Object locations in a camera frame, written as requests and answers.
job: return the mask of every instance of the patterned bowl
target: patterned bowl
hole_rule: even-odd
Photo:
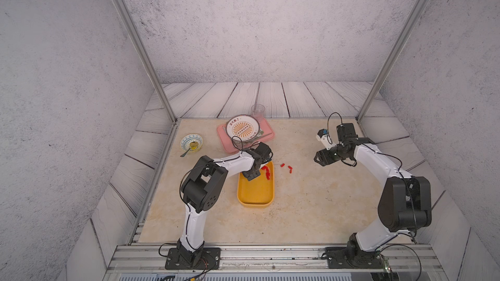
[[[184,138],[182,138],[182,140],[180,141],[180,148],[183,149],[184,151],[189,150],[190,149],[189,144],[193,141],[198,142],[198,146],[195,149],[190,150],[190,153],[196,152],[202,148],[203,138],[202,138],[202,136],[200,136],[198,134],[189,134],[189,135],[185,136]]]

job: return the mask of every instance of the white plate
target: white plate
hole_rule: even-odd
[[[238,115],[229,120],[226,124],[226,132],[229,137],[237,136],[242,141],[248,141],[259,133],[259,122],[249,115]]]

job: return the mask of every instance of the spoon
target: spoon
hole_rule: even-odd
[[[196,147],[197,147],[197,146],[198,146],[198,142],[196,142],[196,141],[190,142],[190,143],[189,143],[189,149],[188,149],[186,152],[184,152],[184,154],[182,154],[180,157],[182,157],[182,158],[183,158],[183,157],[185,157],[185,156],[186,156],[186,154],[187,154],[189,151],[196,149]]]

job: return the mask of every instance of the white robotic arm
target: white robotic arm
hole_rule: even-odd
[[[378,204],[378,218],[363,231],[352,234],[341,252],[330,250],[328,256],[336,258],[329,261],[329,265],[335,267],[335,263],[344,258],[348,259],[347,263],[357,261],[358,265],[363,265],[363,261],[374,260],[375,250],[398,234],[409,234],[411,229],[430,225],[430,184],[426,178],[414,177],[402,170],[370,139],[358,137],[352,123],[337,126],[338,144],[330,143],[328,135],[328,131],[322,129],[316,136],[325,146],[316,153],[316,163],[325,166],[342,161],[356,166],[360,162],[384,188]],[[344,162],[345,159],[353,160],[354,164]]]
[[[234,155],[211,159],[202,156],[191,170],[180,191],[185,203],[184,229],[176,248],[168,252],[166,269],[195,269],[201,263],[202,252],[219,252],[219,248],[204,248],[203,229],[207,212],[217,202],[227,176],[239,173],[251,181],[260,176],[260,168],[272,158],[268,145],[259,143],[255,149],[243,149]],[[209,256],[210,267],[216,269],[218,258]]]

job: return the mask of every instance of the textured wall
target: textured wall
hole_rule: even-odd
[[[500,262],[500,0],[431,0],[382,95]]]
[[[163,83],[372,81],[415,0],[126,0]]]
[[[153,89],[111,0],[0,2],[0,279],[52,280]]]

